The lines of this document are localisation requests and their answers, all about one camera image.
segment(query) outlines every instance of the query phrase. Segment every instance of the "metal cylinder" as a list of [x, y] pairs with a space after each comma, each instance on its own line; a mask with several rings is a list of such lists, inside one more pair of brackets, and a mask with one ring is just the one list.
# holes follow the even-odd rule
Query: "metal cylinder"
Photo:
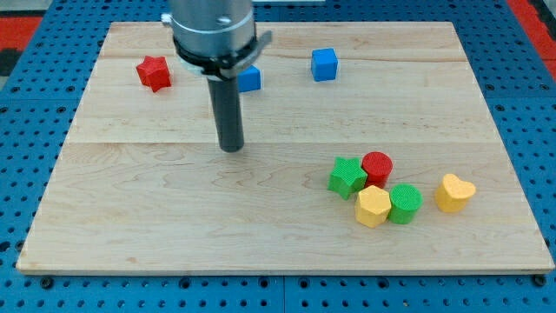
[[175, 39], [199, 57], [222, 57], [255, 36], [251, 0], [169, 0]]
[[236, 152], [243, 147], [242, 109], [237, 77], [225, 81], [208, 79], [220, 148]]

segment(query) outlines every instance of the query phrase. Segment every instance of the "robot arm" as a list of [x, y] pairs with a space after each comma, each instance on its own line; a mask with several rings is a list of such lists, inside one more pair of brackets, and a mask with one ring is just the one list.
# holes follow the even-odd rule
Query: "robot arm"
[[208, 79], [220, 147], [243, 146], [237, 76], [261, 54], [272, 35], [256, 36], [251, 0], [169, 0], [178, 56]]

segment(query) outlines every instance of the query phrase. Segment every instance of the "blue pegboard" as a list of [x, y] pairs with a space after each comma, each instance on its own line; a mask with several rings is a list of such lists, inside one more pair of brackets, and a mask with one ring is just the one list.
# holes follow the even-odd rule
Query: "blue pegboard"
[[[55, 0], [0, 92], [0, 311], [556, 310], [556, 276], [48, 277], [15, 270], [44, 187], [113, 21], [163, 0]], [[553, 256], [556, 85], [506, 3], [327, 0], [258, 5], [258, 21], [451, 21]]]

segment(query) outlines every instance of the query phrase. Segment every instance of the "yellow block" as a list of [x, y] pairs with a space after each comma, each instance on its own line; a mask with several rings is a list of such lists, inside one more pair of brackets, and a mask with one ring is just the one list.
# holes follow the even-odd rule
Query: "yellow block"
[[392, 204], [387, 191], [369, 186], [357, 194], [355, 219], [368, 227], [376, 227], [388, 217]]
[[434, 200], [443, 212], [454, 213], [465, 208], [467, 201], [475, 194], [475, 185], [460, 180], [454, 174], [446, 174], [434, 193]]

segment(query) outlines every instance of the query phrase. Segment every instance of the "plastic block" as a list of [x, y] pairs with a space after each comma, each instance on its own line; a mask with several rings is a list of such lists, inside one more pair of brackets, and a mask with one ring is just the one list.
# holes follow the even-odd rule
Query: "plastic block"
[[390, 201], [390, 222], [407, 224], [414, 220], [415, 214], [423, 204], [423, 196], [413, 185], [401, 183], [390, 190]]
[[375, 151], [369, 152], [363, 157], [361, 167], [367, 172], [365, 187], [374, 185], [383, 189], [394, 166], [390, 157]]
[[384, 223], [392, 207], [387, 191], [370, 186], [357, 195], [355, 202], [355, 219], [368, 227], [374, 228]]
[[316, 82], [336, 79], [338, 58], [334, 48], [313, 50], [311, 57], [311, 72]]
[[249, 66], [238, 76], [240, 92], [259, 90], [261, 88], [261, 71], [254, 65]]
[[143, 62], [137, 65], [137, 74], [141, 78], [141, 83], [149, 86], [153, 92], [172, 85], [165, 57], [146, 56]]
[[352, 193], [363, 189], [366, 180], [367, 173], [361, 169], [359, 158], [336, 157], [334, 169], [330, 173], [328, 190], [335, 191], [348, 200]]
[[463, 210], [475, 192], [472, 183], [464, 182], [454, 174], [446, 174], [434, 193], [434, 200], [441, 211], [454, 213]]

